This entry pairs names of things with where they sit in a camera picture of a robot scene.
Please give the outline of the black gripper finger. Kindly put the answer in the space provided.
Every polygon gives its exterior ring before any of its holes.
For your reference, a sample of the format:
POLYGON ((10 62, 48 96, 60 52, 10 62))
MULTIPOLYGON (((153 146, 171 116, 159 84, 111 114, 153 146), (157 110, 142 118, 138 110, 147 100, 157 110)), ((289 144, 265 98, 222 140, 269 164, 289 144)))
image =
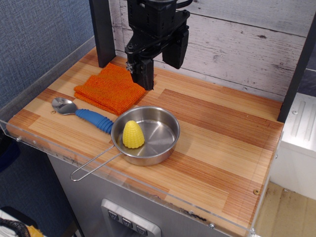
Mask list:
POLYGON ((131 77, 134 83, 145 90, 154 88, 154 61, 153 59, 141 59, 134 63, 130 69, 131 77))
POLYGON ((163 62, 176 69, 181 68, 188 46, 188 39, 188 26, 176 30, 167 46, 162 51, 163 62))

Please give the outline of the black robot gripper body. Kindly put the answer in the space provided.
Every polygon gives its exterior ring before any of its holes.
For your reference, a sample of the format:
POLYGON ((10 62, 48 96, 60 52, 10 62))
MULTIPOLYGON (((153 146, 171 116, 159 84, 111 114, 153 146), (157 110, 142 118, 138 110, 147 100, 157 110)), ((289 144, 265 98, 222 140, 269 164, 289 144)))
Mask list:
POLYGON ((141 59, 154 59, 167 46, 174 32, 187 26, 190 12, 181 8, 189 0, 129 0, 128 23, 133 36, 125 47, 127 69, 141 59))

